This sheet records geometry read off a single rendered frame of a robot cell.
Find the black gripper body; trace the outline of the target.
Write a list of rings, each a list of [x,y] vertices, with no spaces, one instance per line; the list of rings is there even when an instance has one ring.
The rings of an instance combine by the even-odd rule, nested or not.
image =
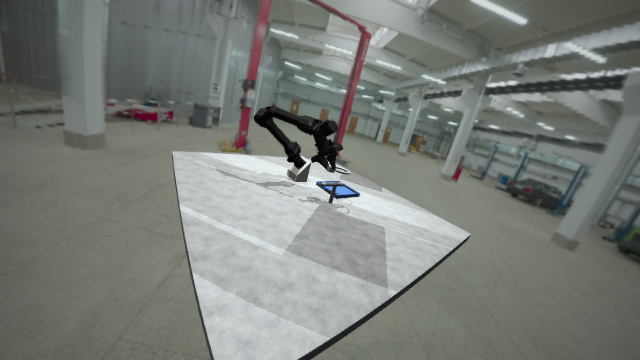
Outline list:
[[[330,147],[328,143],[329,141],[330,140],[327,140],[327,138],[322,138],[316,141],[315,147],[318,147],[319,152],[318,155],[311,157],[312,163],[324,159],[327,155],[334,154],[337,153],[337,151],[343,150],[343,146],[341,144],[336,144]]]

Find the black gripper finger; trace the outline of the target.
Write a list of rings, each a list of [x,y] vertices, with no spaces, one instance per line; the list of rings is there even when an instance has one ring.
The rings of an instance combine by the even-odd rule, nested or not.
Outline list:
[[[336,169],[336,156],[338,153],[334,153],[334,154],[330,154],[328,156],[326,156],[327,160],[329,161],[331,167],[333,168],[333,170]]]
[[[317,162],[319,162],[327,170],[327,167],[329,166],[327,158],[318,160]]]

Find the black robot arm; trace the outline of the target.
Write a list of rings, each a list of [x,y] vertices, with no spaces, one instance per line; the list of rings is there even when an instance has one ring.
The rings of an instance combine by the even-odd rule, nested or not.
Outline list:
[[[260,108],[260,110],[254,116],[254,121],[258,123],[259,126],[266,128],[279,141],[279,143],[284,147],[285,153],[288,156],[287,161],[289,163],[293,162],[294,166],[297,169],[300,169],[307,163],[299,155],[301,152],[300,145],[296,141],[290,141],[287,136],[283,134],[280,128],[274,123],[272,117],[276,117],[280,120],[296,126],[299,131],[303,131],[305,133],[308,133],[309,135],[313,135],[315,142],[319,139],[327,138],[326,136],[329,136],[338,130],[337,123],[332,120],[329,121],[327,119],[323,123],[323,121],[309,116],[299,116],[290,111],[282,110],[275,105],[268,106],[266,108]]]

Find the blue tray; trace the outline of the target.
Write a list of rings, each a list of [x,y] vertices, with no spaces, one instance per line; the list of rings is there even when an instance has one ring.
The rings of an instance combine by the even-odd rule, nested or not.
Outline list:
[[[321,186],[322,182],[340,182],[340,181],[317,181],[316,182],[317,186],[322,188],[327,193],[331,194],[333,186]],[[345,185],[345,186],[337,186],[335,193],[337,193],[337,194],[334,195],[334,197],[336,199],[350,198],[350,197],[360,197],[360,194],[361,194],[361,193],[357,192],[356,190],[352,189],[351,187],[349,187],[347,185]]]

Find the grey metal t-shaped stake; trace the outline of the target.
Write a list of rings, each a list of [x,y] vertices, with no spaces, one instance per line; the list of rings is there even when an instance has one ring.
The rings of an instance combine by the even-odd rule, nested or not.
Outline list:
[[[321,186],[333,186],[331,194],[330,194],[330,198],[329,198],[329,201],[328,201],[329,203],[332,203],[333,199],[334,199],[334,195],[337,194],[337,193],[335,193],[337,186],[345,186],[345,183],[343,183],[343,182],[322,182]]]

